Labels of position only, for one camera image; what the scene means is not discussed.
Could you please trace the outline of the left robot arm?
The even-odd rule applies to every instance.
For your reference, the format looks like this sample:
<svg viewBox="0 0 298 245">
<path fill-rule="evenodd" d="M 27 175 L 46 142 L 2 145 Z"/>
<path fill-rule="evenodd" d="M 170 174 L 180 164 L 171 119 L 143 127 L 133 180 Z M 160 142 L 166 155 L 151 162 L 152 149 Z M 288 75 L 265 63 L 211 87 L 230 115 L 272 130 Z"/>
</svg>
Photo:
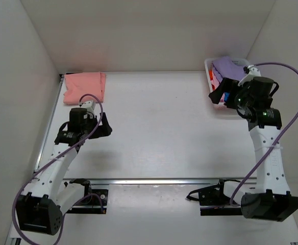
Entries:
<svg viewBox="0 0 298 245">
<path fill-rule="evenodd" d="M 55 235 L 69 209 L 92 199 L 92 190 L 85 179 L 73 180 L 63 190 L 60 185 L 84 142 L 111 133 L 105 112 L 96 117 L 86 108 L 71 109 L 69 120 L 59 129 L 48 164 L 22 186 L 14 199 L 12 218 L 18 233 Z"/>
</svg>

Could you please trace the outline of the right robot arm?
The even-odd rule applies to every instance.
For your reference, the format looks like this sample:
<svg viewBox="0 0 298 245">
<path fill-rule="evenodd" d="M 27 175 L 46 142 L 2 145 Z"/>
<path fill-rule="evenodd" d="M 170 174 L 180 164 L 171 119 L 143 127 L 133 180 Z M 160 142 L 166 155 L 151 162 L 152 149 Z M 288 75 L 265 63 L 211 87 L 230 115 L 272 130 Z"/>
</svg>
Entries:
<svg viewBox="0 0 298 245">
<path fill-rule="evenodd" d="M 281 115 L 271 106 L 278 89 L 277 82 L 265 77 L 253 77 L 243 83 L 223 78 L 209 94 L 213 103 L 228 94 L 226 107 L 236 110 L 248 124 L 257 160 L 248 174 L 256 173 L 256 186 L 249 190 L 245 179 L 240 183 L 224 181 L 214 192 L 218 203 L 239 207 L 245 218 L 282 222 L 298 209 L 298 197 L 290 192 L 282 163 Z"/>
</svg>

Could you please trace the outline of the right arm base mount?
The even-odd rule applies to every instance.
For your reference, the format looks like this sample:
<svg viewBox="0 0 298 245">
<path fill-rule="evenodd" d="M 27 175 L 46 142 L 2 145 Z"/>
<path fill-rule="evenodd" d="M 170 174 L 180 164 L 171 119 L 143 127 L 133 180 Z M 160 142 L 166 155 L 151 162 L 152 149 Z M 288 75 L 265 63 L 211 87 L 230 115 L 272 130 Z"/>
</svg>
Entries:
<svg viewBox="0 0 298 245">
<path fill-rule="evenodd" d="M 240 207 L 231 207 L 230 198 L 224 195 L 225 183 L 240 183 L 235 179 L 219 179 L 215 185 L 191 191 L 186 200 L 199 202 L 201 216 L 242 216 Z"/>
</svg>

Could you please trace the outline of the purple t-shirt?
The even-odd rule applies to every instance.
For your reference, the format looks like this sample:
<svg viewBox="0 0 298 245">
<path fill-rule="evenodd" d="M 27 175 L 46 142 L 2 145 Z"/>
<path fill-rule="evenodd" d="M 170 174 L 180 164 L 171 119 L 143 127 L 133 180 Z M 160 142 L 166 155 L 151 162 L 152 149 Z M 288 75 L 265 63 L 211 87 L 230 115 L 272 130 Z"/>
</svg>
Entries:
<svg viewBox="0 0 298 245">
<path fill-rule="evenodd" d="M 246 76 L 243 66 L 234 64 L 228 56 L 213 60 L 212 65 L 213 73 L 220 83 L 223 78 L 240 81 Z"/>
</svg>

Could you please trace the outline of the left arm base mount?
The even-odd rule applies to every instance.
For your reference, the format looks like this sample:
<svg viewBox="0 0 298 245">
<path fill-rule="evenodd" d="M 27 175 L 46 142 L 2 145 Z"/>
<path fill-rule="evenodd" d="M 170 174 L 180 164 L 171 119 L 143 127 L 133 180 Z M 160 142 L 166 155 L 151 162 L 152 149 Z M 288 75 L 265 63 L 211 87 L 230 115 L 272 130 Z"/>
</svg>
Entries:
<svg viewBox="0 0 298 245">
<path fill-rule="evenodd" d="M 108 203 L 108 189 L 95 189 L 87 179 L 72 179 L 64 182 L 65 187 L 70 184 L 80 184 L 84 187 L 84 198 L 78 201 L 67 213 L 70 214 L 106 214 Z"/>
</svg>

